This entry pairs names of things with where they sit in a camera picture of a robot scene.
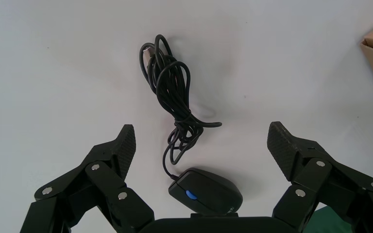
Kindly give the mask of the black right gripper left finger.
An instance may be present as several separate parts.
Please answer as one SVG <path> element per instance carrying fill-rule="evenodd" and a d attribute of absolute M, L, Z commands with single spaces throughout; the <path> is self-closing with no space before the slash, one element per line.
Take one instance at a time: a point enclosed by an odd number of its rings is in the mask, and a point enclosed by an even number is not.
<path fill-rule="evenodd" d="M 125 178 L 136 151 L 134 127 L 94 146 L 71 171 L 37 189 L 21 227 L 23 233 L 69 233 L 97 207 L 118 233 L 138 233 L 154 221 L 153 210 Z"/>

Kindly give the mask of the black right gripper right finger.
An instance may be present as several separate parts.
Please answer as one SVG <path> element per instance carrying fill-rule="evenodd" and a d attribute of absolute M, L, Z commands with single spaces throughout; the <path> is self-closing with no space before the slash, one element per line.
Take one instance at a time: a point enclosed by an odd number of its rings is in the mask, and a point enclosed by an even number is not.
<path fill-rule="evenodd" d="M 355 233 L 373 233 L 373 177 L 337 162 L 316 141 L 293 136 L 275 121 L 267 147 L 291 183 L 272 216 L 301 233 L 319 203 Z"/>

